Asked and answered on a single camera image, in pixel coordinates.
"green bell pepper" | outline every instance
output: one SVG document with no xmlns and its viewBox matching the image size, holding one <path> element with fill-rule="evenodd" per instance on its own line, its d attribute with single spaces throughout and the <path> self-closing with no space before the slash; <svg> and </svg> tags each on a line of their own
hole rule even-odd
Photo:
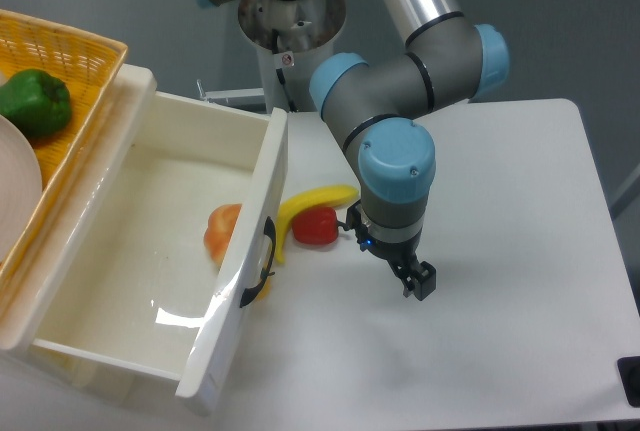
<svg viewBox="0 0 640 431">
<path fill-rule="evenodd" d="M 69 90 L 45 71 L 19 71 L 0 87 L 0 114 L 28 138 L 53 134 L 71 120 Z"/>
</svg>

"white table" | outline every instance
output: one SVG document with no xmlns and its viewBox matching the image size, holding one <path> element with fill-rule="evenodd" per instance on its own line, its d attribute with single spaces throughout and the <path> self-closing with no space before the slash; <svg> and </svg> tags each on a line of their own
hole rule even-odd
<svg viewBox="0 0 640 431">
<path fill-rule="evenodd" d="M 444 429 L 640 418 L 616 360 L 640 320 L 578 110 L 564 100 L 459 105 L 420 120 L 436 143 L 419 258 L 425 301 L 352 235 L 291 237 L 253 306 L 218 412 L 163 385 L 124 409 L 0 368 L 7 429 Z M 315 114 L 290 115 L 284 198 L 355 183 Z"/>
</svg>

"banana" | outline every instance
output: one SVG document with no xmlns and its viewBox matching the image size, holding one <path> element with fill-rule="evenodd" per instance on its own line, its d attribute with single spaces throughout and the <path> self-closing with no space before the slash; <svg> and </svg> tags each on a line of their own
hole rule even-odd
<svg viewBox="0 0 640 431">
<path fill-rule="evenodd" d="M 280 205 L 276 219 L 276 261 L 284 263 L 284 240 L 291 228 L 291 221 L 301 212 L 316 206 L 341 206 L 355 201 L 358 190 L 347 184 L 322 186 L 304 191 Z"/>
</svg>

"gray floor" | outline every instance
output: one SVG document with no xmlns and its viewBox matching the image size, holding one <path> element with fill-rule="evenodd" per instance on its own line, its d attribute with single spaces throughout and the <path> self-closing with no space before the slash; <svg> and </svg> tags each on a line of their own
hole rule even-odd
<svg viewBox="0 0 640 431">
<path fill-rule="evenodd" d="M 474 22 L 496 25 L 511 48 L 509 82 L 485 100 L 574 101 L 610 197 L 640 162 L 638 0 L 458 1 Z M 336 51 L 358 52 L 371 63 L 402 51 L 382 0 L 347 4 Z M 150 68 L 162 91 L 195 97 L 197 78 L 207 90 L 260 86 L 235 4 L 203 11 L 193 0 L 0 0 L 0 8 L 126 42 L 128 62 Z M 632 285 L 640 289 L 640 202 L 617 220 L 616 229 Z"/>
</svg>

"open drawer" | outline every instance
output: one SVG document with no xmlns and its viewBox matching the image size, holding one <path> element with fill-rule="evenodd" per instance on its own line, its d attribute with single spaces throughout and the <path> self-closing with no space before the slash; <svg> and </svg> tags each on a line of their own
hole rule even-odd
<svg viewBox="0 0 640 431">
<path fill-rule="evenodd" d="M 57 285 L 27 310 L 20 342 L 27 359 L 77 387 L 119 398 L 134 376 L 169 380 L 207 414 L 251 308 L 242 294 L 273 248 L 286 114 L 164 93 L 148 108 L 69 265 L 52 268 L 58 276 L 46 279 Z M 202 237 L 209 214 L 229 203 L 242 209 L 218 270 Z"/>
</svg>

